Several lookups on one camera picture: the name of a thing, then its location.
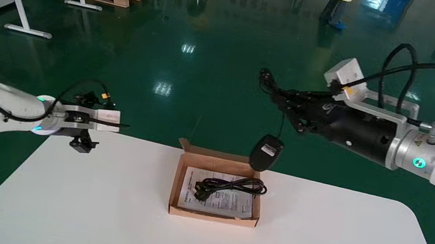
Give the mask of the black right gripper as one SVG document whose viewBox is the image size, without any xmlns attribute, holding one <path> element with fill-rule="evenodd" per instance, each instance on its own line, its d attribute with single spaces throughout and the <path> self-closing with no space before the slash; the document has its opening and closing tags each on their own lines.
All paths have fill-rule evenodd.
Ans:
<svg viewBox="0 0 435 244">
<path fill-rule="evenodd" d="M 273 101 L 298 134 L 314 133 L 382 166 L 396 135 L 396 124 L 334 102 L 330 92 L 281 89 Z"/>
</svg>

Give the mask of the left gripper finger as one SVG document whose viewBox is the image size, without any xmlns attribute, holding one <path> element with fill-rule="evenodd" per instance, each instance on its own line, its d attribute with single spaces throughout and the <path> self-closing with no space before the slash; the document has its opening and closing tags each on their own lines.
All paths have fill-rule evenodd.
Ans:
<svg viewBox="0 0 435 244">
<path fill-rule="evenodd" d="M 91 106 L 106 106 L 111 101 L 111 96 L 107 93 L 97 95 L 95 92 L 90 91 L 83 94 L 76 94 L 73 97 L 75 103 L 86 104 Z"/>
<path fill-rule="evenodd" d="M 79 153 L 89 154 L 93 149 L 96 149 L 99 142 L 92 141 L 88 131 L 80 130 L 73 139 L 69 142 L 72 149 Z"/>
</svg>

